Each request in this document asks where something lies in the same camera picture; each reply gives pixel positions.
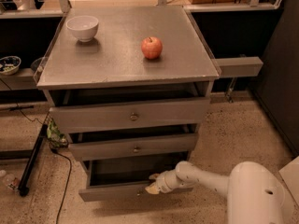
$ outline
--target red apple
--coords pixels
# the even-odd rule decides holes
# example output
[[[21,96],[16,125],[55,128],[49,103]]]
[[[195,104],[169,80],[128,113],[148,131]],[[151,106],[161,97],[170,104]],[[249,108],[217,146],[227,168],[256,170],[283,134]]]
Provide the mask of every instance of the red apple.
[[[162,41],[154,36],[145,38],[141,43],[141,50],[148,59],[156,59],[163,49]]]

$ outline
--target floor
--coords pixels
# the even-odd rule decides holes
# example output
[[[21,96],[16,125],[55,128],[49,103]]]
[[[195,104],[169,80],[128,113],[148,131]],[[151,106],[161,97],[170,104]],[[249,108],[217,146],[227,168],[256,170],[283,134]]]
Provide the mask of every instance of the floor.
[[[0,150],[31,148],[49,110],[47,103],[31,103],[34,108],[8,111],[16,104],[0,105]],[[242,161],[264,165],[283,183],[278,172],[292,160],[292,154],[272,122],[249,92],[228,103],[222,95],[213,95],[206,120],[199,131],[200,141],[191,162],[203,170],[230,174]],[[71,160],[69,178],[61,213],[69,162],[50,151],[45,141],[28,182],[30,191],[21,197],[3,185],[0,187],[1,223],[227,223],[226,200],[213,191],[197,186],[192,192],[135,197],[85,203],[78,195],[84,189],[86,175],[67,148],[59,153]],[[27,160],[0,161],[0,169],[20,177]],[[287,224],[299,223],[295,206]]]

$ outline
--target white bowl with dark contents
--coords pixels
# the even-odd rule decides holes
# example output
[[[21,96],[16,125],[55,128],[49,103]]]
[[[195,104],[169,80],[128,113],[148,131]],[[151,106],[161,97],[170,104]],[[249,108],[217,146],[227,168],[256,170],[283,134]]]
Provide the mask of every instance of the white bowl with dark contents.
[[[94,16],[76,16],[66,22],[67,30],[81,42],[93,40],[98,26],[99,20]]]
[[[19,71],[21,58],[17,56],[6,56],[0,59],[0,74],[10,76]]]

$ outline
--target dresser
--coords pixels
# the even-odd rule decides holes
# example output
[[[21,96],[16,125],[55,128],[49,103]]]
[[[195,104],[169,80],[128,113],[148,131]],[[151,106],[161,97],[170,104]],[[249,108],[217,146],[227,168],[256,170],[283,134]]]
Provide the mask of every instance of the dresser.
[[[99,19],[81,43],[63,24],[37,83],[86,172],[85,202],[148,195],[152,174],[189,159],[217,66],[181,6],[71,8]],[[160,58],[141,41],[159,37]]]

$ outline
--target drawer knob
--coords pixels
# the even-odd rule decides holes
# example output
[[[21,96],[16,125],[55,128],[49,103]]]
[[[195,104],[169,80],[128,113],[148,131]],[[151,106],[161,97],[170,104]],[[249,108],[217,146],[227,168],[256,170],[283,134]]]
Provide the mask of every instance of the drawer knob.
[[[131,121],[136,121],[136,120],[138,120],[138,118],[139,118],[139,116],[136,113],[132,113],[130,116]]]
[[[133,152],[134,153],[138,153],[140,151],[140,148],[139,147],[135,147],[134,149],[133,149]]]

